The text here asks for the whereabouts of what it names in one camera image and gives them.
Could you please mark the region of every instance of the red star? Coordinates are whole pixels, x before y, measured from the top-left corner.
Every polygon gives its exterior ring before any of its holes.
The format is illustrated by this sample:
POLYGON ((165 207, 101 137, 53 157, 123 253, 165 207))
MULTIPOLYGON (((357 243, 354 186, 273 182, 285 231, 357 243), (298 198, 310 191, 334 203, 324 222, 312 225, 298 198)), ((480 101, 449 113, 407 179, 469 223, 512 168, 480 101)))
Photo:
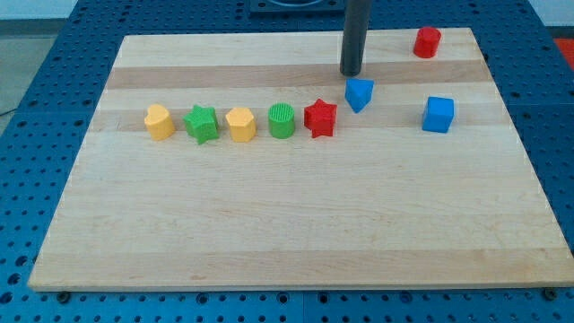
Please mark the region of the red star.
POLYGON ((311 130, 311 137, 320 135, 333 136, 337 105, 317 99, 313 105, 305 108, 304 125, 311 130))

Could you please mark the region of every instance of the wood grain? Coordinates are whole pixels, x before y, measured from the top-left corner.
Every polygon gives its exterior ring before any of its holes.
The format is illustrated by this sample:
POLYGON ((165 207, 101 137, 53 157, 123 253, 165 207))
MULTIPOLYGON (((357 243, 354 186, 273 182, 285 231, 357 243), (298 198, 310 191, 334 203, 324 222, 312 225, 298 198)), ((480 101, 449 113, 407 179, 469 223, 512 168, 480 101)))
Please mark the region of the wood grain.
POLYGON ((574 284, 574 259, 472 32, 442 32, 438 56, 420 60, 409 49, 416 31, 370 31, 362 76, 377 84, 360 114, 344 100, 338 32, 126 37, 29 285, 574 284), (446 135, 421 131, 429 95, 457 103, 446 135), (318 97, 339 106, 334 137, 311 139, 302 126, 318 97), (285 140, 265 122, 277 101, 295 108, 285 140), (154 102, 178 130, 163 142, 145 132, 154 102), (193 104, 216 108, 219 140, 188 137, 181 118, 193 104), (256 116, 249 144, 233 143, 223 122, 235 106, 256 116))

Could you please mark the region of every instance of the green star block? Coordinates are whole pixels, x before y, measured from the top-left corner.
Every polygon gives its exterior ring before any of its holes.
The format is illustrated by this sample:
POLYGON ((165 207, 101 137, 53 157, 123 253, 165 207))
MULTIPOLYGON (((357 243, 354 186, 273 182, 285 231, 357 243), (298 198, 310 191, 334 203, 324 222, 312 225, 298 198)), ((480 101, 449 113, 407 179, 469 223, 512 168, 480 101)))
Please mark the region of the green star block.
POLYGON ((295 111, 287 103, 274 104, 269 109, 269 132, 278 139, 289 138, 295 132, 295 111))
POLYGON ((219 125, 217 124, 217 117, 215 116, 215 109, 212 107, 202 108, 194 105, 191 112, 183 117, 183 122, 186 124, 186 131, 197 139, 198 144, 219 138, 219 125))

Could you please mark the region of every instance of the blue cube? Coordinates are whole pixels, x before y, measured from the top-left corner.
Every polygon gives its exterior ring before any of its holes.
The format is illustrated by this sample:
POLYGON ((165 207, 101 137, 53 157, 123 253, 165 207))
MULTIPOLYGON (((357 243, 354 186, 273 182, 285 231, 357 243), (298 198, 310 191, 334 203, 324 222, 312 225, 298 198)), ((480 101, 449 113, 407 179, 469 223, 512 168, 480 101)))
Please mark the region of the blue cube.
POLYGON ((347 79, 344 97, 354 113, 361 112, 369 104, 374 86, 375 81, 372 80, 347 79))
POLYGON ((429 97, 422 114, 422 130, 446 134, 454 117, 454 100, 429 97))

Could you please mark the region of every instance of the blue table surface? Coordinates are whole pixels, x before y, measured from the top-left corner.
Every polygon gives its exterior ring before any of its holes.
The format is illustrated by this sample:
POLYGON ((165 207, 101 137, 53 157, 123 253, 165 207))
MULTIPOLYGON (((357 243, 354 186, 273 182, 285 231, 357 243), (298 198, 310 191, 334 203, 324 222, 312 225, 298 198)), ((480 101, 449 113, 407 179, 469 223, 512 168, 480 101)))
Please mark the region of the blue table surface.
MULTIPOLYGON (((0 322, 574 321, 574 288, 36 293, 26 286, 127 34, 331 31, 339 13, 249 17, 245 0, 80 0, 0 139, 0 322)), ((372 29, 470 27, 574 247, 573 74, 526 0, 375 0, 372 29)))

